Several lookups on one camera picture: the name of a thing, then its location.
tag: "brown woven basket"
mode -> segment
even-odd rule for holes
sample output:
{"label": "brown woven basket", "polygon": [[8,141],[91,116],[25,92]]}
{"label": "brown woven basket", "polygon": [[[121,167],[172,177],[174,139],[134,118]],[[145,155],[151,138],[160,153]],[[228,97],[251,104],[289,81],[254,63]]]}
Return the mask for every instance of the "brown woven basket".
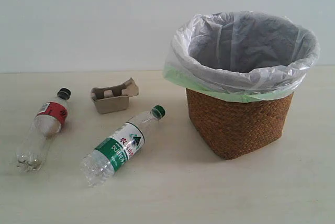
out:
{"label": "brown woven basket", "polygon": [[261,148],[282,135],[293,94],[272,101],[226,102],[186,89],[191,122],[225,160]]}

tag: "garbage bag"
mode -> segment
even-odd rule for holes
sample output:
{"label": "garbage bag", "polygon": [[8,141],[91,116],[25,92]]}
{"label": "garbage bag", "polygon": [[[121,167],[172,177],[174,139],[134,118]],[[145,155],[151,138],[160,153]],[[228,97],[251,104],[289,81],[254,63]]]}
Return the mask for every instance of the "garbage bag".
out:
{"label": "garbage bag", "polygon": [[257,12],[195,15],[171,41],[164,77],[231,102],[291,94],[317,62],[313,32]]}

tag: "wall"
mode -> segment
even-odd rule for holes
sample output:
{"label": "wall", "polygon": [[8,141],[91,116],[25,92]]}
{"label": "wall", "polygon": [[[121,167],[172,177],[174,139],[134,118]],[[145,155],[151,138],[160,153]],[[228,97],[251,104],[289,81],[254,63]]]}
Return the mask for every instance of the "wall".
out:
{"label": "wall", "polygon": [[0,72],[161,69],[195,13],[257,10],[313,30],[335,64],[333,0],[0,0]]}

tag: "white table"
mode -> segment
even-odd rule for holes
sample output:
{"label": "white table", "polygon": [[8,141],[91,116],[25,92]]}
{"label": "white table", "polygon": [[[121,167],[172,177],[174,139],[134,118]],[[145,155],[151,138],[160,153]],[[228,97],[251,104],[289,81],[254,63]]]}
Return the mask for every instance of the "white table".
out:
{"label": "white table", "polygon": [[[161,72],[0,75],[0,223],[335,223],[335,67],[309,72],[279,141],[231,161],[188,119],[185,90]],[[140,95],[100,115],[95,86],[133,77]],[[15,148],[41,104],[72,91],[66,127],[39,173],[20,175]],[[153,138],[103,186],[89,188],[81,158],[131,116],[156,104]]]}

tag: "cardboard piece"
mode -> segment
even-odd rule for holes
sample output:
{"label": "cardboard piece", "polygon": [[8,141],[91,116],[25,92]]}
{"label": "cardboard piece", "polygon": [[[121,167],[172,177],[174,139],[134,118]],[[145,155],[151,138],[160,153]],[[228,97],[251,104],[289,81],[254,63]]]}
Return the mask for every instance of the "cardboard piece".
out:
{"label": "cardboard piece", "polygon": [[138,86],[135,84],[134,79],[130,78],[120,85],[106,88],[93,88],[91,90],[91,99],[96,110],[100,114],[105,114],[127,109],[129,106],[129,98],[137,96],[138,94]]}

